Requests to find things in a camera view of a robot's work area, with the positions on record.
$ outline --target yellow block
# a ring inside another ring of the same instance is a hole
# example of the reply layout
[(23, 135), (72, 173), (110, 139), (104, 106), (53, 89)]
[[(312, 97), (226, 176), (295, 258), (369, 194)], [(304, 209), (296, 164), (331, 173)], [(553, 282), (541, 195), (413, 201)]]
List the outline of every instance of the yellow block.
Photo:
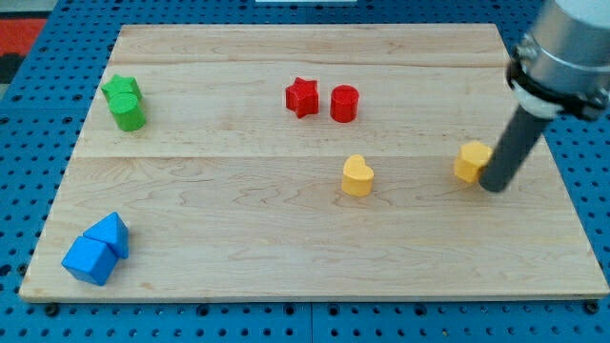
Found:
[(462, 145), (454, 163), (454, 174), (468, 183), (478, 181), (483, 168), (489, 163), (492, 152), (490, 147), (479, 141)]
[(351, 155), (343, 166), (341, 189), (353, 196), (365, 196), (373, 187), (373, 170), (367, 166), (364, 157)]

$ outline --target toy block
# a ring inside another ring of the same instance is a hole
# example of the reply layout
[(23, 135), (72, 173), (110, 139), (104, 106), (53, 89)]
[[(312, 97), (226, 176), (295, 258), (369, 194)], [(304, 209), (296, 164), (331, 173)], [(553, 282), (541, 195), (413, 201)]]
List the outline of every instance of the toy block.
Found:
[(110, 82), (102, 86), (102, 92), (107, 101), (111, 101), (115, 95), (123, 93), (133, 94), (138, 100), (142, 99), (142, 92), (135, 77), (123, 77), (119, 74), (115, 74)]
[(373, 187), (373, 170), (359, 154), (350, 156), (343, 165), (341, 189), (352, 196), (365, 196)]
[(294, 111), (299, 119), (307, 114), (317, 114), (319, 112), (317, 81), (297, 77), (295, 82), (286, 88), (286, 108)]
[(115, 94), (108, 103), (108, 107), (116, 125), (122, 131), (136, 131), (146, 124), (146, 117), (135, 94)]
[(130, 255), (129, 231), (117, 212), (112, 212), (97, 222), (83, 232), (83, 236), (108, 244), (119, 258), (128, 258)]
[(479, 141), (462, 145), (454, 163), (454, 175), (468, 183), (478, 181), (483, 169), (489, 163), (492, 152), (490, 147)]
[(358, 112), (358, 90), (349, 85), (335, 87), (331, 92), (331, 117), (339, 123), (356, 119)]
[(77, 237), (61, 265), (78, 280), (104, 286), (117, 261), (106, 243)]

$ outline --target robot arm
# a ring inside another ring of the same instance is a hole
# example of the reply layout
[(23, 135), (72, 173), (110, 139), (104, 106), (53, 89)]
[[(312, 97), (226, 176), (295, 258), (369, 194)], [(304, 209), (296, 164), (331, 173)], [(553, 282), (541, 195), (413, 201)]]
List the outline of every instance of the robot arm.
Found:
[(519, 106), (479, 183), (503, 191), (559, 113), (597, 120), (609, 107), (610, 0), (547, 0), (506, 77)]

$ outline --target blue block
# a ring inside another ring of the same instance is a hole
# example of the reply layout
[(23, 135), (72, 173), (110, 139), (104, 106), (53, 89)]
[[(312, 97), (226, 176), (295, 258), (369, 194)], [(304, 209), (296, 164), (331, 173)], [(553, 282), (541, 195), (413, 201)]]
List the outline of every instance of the blue block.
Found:
[(108, 244), (119, 258), (130, 255), (129, 232), (117, 212), (112, 212), (83, 233), (83, 236)]
[(78, 237), (61, 261), (61, 265), (81, 281), (104, 286), (116, 261), (118, 257), (106, 243)]

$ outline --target green block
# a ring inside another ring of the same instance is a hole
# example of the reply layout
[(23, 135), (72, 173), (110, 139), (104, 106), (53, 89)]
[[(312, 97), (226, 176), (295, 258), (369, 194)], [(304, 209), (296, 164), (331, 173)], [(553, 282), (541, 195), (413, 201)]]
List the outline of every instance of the green block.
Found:
[(116, 125), (122, 131), (136, 131), (146, 124), (146, 117), (135, 94), (120, 93), (113, 95), (108, 107)]
[(140, 92), (140, 88), (137, 86), (135, 77), (123, 77), (119, 74), (115, 74), (109, 83), (102, 86), (102, 92), (107, 101), (111, 101), (117, 94), (124, 93), (135, 94), (138, 100), (142, 99), (142, 92)]

